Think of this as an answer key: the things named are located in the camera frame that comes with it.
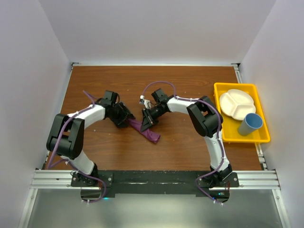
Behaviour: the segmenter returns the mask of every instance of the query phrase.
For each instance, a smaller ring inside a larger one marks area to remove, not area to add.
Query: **yellow bin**
[[[248,93],[254,100],[256,106],[256,114],[260,115],[263,119],[263,126],[250,133],[247,136],[242,136],[238,133],[238,127],[241,121],[235,120],[230,116],[221,113],[219,105],[219,97],[230,89],[239,89]],[[257,88],[254,84],[239,84],[239,83],[215,83],[214,84],[214,96],[216,106],[223,116],[223,141],[229,143],[267,143],[270,141],[270,135],[267,129],[266,121],[263,115],[260,100],[257,95]]]

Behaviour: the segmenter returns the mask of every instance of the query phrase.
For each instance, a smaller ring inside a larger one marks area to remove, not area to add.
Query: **gray wall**
[[[0,227],[16,227],[67,84],[68,59],[37,0],[0,5]]]
[[[272,141],[263,145],[276,169],[293,227],[303,227],[304,2],[277,0],[241,63],[256,84]]]
[[[275,0],[40,0],[67,57],[85,64],[240,62]]]

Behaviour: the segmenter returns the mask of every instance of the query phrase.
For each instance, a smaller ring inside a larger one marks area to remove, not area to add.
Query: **wood grain surface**
[[[96,97],[110,90],[119,93],[121,101],[141,121],[143,105],[139,104],[139,97],[149,83],[158,80],[174,83],[179,96],[207,95],[213,102],[215,82],[237,82],[233,67],[76,66],[61,113],[73,113],[90,104],[82,90]],[[147,90],[145,98],[152,100],[151,93],[158,88],[167,95],[173,94],[169,85],[155,84]],[[84,150],[101,170],[209,170],[206,144],[188,115],[166,113],[152,130],[161,135],[157,144],[131,127],[117,129],[110,119],[105,119],[86,129]],[[234,170],[261,170],[254,144],[225,143],[225,149]],[[55,169],[70,167],[61,164]]]

